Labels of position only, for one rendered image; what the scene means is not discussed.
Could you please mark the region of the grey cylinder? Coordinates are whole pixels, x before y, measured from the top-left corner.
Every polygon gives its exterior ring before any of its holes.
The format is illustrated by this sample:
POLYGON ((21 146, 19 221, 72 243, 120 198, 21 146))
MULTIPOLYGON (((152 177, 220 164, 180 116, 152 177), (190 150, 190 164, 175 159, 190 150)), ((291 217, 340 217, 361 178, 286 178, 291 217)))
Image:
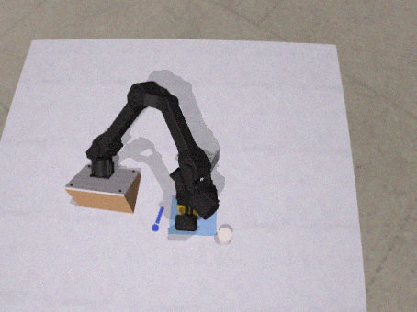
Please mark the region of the grey cylinder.
POLYGON ((228 228, 222 228, 218 233, 218 242, 221 245, 228 245, 231 243, 232 233, 228 228))

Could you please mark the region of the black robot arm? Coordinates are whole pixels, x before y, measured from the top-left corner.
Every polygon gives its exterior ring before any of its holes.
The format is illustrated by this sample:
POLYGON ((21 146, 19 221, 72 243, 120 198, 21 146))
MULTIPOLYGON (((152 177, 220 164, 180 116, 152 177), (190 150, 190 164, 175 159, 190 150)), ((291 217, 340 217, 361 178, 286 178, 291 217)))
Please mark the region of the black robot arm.
POLYGON ((178 98, 158 83, 133 84, 127 94, 128 103, 121 109, 109 129, 92 141, 86 151, 92 161, 90 177, 109 179, 114 173, 112 157, 124 146, 121 137, 147 106, 160 110, 178 150, 179 167, 169 176, 175 181, 177 195, 205 220, 219 209, 218 191, 211 180, 211 163, 195 143, 178 98), (204 180, 196 182, 202 178, 204 180))

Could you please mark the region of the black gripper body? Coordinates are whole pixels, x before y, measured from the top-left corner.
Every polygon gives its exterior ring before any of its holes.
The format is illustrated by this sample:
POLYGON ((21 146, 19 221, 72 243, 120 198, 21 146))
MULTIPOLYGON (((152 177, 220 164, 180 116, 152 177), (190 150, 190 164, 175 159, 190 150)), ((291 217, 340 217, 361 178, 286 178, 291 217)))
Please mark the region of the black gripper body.
POLYGON ((182 199, 176 194, 175 200, 177 200, 178 206, 186 208, 184 215, 175 215, 175 229, 181 231, 196 231, 197 216, 193 214, 193 208, 188 204, 189 199, 182 199), (188 211, 190 211, 189 214, 188 211))

